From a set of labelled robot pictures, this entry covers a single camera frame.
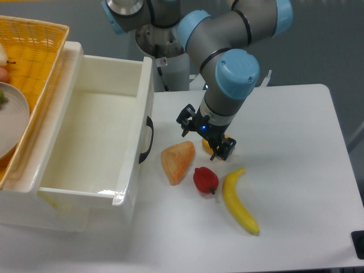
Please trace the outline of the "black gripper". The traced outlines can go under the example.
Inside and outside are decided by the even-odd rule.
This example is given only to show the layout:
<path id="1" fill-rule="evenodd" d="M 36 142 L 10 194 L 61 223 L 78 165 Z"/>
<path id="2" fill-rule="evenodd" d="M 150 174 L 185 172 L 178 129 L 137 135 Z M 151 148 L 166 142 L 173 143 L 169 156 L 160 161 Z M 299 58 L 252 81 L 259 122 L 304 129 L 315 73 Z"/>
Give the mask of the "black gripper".
<path id="1" fill-rule="evenodd" d="M 213 151 L 213 154 L 210 157 L 211 161 L 216 157 L 226 161 L 235 149 L 237 141 L 231 137 L 225 136 L 229 124 L 212 124 L 212 118 L 210 116 L 202 116 L 200 110 L 195 112 L 195 109 L 191 104 L 188 104 L 182 109 L 176 122 L 183 130 L 181 134 L 182 137 L 185 137 L 190 131 L 196 131 L 208 141 L 210 148 Z"/>

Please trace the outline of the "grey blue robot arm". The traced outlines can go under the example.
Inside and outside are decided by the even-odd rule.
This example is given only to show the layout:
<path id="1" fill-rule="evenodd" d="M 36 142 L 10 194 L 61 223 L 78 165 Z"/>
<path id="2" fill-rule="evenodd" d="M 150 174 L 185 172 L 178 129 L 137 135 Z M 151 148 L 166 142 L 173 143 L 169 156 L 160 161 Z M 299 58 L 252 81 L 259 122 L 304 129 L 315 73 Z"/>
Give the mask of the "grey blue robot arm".
<path id="1" fill-rule="evenodd" d="M 139 49 L 156 61 L 165 89 L 171 88 L 162 70 L 168 60 L 188 56 L 199 69 L 207 90 L 198 109 L 186 106 L 177 118 L 184 133 L 195 131 L 226 160 L 236 141 L 225 131 L 251 94 L 260 75 L 256 58 L 245 48 L 290 28 L 290 1 L 233 1 L 217 18 L 204 10 L 181 13 L 180 1 L 102 1 L 114 31 L 135 32 Z"/>

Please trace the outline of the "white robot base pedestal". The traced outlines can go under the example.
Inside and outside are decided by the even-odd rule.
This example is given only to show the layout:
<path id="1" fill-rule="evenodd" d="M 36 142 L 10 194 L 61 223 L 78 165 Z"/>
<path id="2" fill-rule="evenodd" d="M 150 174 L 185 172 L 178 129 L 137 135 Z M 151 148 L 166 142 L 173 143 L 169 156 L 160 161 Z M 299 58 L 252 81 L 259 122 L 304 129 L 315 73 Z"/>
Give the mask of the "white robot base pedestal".
<path id="1" fill-rule="evenodd" d="M 177 38 L 177 25 L 171 28 L 144 25 L 135 31 L 135 40 L 142 53 L 152 58 L 156 92 L 189 89 L 190 59 Z"/>

